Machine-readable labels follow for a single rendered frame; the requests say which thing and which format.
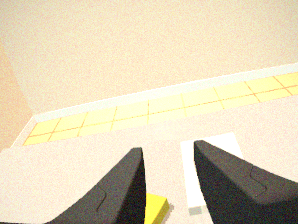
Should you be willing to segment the white flat slab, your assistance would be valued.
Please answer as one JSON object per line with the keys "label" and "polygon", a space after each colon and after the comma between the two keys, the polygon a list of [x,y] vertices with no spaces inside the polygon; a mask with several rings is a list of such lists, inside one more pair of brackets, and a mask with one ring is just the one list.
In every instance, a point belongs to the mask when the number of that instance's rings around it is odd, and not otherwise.
{"label": "white flat slab", "polygon": [[[234,132],[222,133],[222,135],[209,136],[206,140],[210,144],[217,145],[223,149],[223,151],[229,151],[233,155],[243,159],[241,149],[239,149],[239,144],[233,135]],[[205,198],[202,197],[201,186],[198,183],[196,168],[194,168],[194,152],[193,143],[194,141],[185,141],[185,143],[180,143],[182,164],[184,164],[185,172],[185,190],[186,198],[188,198],[188,212],[189,216],[197,216],[197,214],[209,213],[209,209],[206,208]],[[245,159],[243,159],[245,160]]]}

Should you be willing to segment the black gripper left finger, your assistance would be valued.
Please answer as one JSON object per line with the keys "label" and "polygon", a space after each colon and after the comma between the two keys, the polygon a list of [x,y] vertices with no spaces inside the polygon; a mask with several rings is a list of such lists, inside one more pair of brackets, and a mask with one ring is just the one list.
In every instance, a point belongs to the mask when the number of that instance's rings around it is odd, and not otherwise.
{"label": "black gripper left finger", "polygon": [[146,176],[141,147],[125,153],[84,197],[45,224],[145,224]]}

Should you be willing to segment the yellow cube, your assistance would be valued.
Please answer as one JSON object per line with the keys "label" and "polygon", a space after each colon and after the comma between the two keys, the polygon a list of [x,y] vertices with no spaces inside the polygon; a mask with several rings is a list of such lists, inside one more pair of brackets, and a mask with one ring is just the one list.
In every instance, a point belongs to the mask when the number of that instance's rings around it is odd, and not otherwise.
{"label": "yellow cube", "polygon": [[168,198],[146,193],[145,224],[161,224],[169,209]]}

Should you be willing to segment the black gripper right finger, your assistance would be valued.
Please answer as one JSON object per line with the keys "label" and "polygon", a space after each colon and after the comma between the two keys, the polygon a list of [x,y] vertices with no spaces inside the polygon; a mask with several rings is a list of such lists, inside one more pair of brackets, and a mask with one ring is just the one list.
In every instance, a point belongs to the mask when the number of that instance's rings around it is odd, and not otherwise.
{"label": "black gripper right finger", "polygon": [[194,168],[213,224],[298,224],[298,183],[194,141]]}

